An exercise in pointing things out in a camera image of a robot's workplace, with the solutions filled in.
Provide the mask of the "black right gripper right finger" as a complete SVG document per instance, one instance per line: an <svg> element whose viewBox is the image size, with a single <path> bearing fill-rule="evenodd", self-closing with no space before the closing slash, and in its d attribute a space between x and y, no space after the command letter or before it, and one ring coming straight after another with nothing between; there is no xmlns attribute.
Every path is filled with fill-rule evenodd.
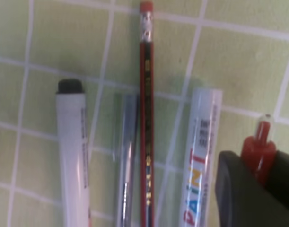
<svg viewBox="0 0 289 227"><path fill-rule="evenodd" d="M220 152L215 194L222 227L289 227L289 154L277 152L262 186L240 156Z"/></svg>

